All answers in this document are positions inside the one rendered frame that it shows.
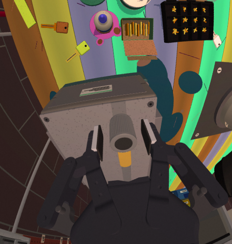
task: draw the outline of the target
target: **pink base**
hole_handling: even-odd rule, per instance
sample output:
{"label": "pink base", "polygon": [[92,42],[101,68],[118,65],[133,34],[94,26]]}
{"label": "pink base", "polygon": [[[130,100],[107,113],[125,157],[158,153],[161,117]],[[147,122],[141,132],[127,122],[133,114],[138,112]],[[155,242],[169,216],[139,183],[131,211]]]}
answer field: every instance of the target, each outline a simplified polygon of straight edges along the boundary
{"label": "pink base", "polygon": [[[117,16],[116,16],[114,13],[110,12],[110,11],[108,11],[108,12],[112,15],[112,18],[113,18],[113,28],[112,28],[112,30],[111,30],[110,32],[108,32],[108,33],[102,34],[102,33],[100,33],[100,32],[96,29],[95,24],[94,24],[94,17],[95,17],[95,15],[96,15],[97,13],[95,13],[95,14],[93,15],[93,17],[91,18],[91,20],[90,20],[90,30],[91,30],[92,34],[93,34],[95,37],[98,38],[98,39],[96,40],[96,44],[97,44],[98,46],[102,46],[103,43],[104,43],[104,40],[105,40],[105,39],[109,39],[109,38],[111,38],[111,37],[113,37],[113,36],[121,36],[121,27],[119,26],[119,21],[118,21]],[[119,28],[119,29],[120,29],[120,33],[119,33],[118,35],[116,35],[116,34],[114,33],[114,29],[115,29],[115,28]]]}

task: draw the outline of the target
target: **key head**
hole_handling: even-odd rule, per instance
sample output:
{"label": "key head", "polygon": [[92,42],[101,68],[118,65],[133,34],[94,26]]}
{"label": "key head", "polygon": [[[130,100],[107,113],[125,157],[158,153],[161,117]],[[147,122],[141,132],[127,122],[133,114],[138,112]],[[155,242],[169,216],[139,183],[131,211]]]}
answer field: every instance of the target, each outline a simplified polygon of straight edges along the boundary
{"label": "key head", "polygon": [[83,41],[76,47],[76,49],[78,50],[80,55],[84,55],[86,52],[90,50],[90,47],[85,41]]}
{"label": "key head", "polygon": [[64,33],[67,34],[68,32],[68,23],[67,22],[57,22],[57,33]]}

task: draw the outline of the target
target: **yellow-green key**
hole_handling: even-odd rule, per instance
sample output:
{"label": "yellow-green key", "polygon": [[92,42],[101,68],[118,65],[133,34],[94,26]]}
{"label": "yellow-green key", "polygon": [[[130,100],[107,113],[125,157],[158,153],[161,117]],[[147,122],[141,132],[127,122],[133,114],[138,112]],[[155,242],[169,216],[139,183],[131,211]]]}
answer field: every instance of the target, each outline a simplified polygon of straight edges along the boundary
{"label": "yellow-green key", "polygon": [[76,52],[69,57],[66,62],[68,63],[69,61],[71,61],[74,57],[76,57],[77,55],[84,55],[85,53],[87,53],[90,50],[90,47],[88,46],[88,44],[83,41],[81,42],[77,47],[76,47]]}

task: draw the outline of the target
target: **yellow key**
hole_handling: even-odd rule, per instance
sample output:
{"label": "yellow key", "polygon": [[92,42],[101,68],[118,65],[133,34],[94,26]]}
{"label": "yellow key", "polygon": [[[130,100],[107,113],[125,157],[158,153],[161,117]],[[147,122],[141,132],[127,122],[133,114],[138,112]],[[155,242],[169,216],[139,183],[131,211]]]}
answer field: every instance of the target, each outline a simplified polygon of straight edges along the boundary
{"label": "yellow key", "polygon": [[50,29],[54,29],[54,31],[56,31],[57,33],[64,33],[67,34],[68,32],[68,23],[67,22],[56,22],[54,23],[54,25],[46,25],[43,24],[41,25],[41,28],[50,28]]}
{"label": "yellow key", "polygon": [[80,56],[87,53],[90,50],[90,47],[85,41],[83,41],[76,47],[76,49],[76,52],[66,60],[67,63],[75,58],[77,55]]}

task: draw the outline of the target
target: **gold star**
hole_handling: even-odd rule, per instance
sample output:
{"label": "gold star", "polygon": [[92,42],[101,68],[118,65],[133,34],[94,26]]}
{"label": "gold star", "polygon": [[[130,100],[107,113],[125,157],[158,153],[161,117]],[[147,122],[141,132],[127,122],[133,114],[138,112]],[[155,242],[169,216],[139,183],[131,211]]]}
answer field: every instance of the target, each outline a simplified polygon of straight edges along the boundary
{"label": "gold star", "polygon": [[188,20],[188,19],[187,19],[186,17],[184,17],[184,18],[183,18],[183,23],[184,23],[184,22],[187,22],[187,20]]}
{"label": "gold star", "polygon": [[188,33],[188,28],[187,29],[184,28],[183,32],[184,32],[184,35],[185,35],[185,33]]}
{"label": "gold star", "polygon": [[176,19],[175,17],[173,17],[173,20],[172,20],[172,21],[175,23],[177,20],[178,20],[178,19]]}
{"label": "gold star", "polygon": [[177,30],[177,29],[172,29],[173,30],[173,33],[172,34],[174,34],[174,35],[176,35],[176,33],[179,33],[179,31]]}

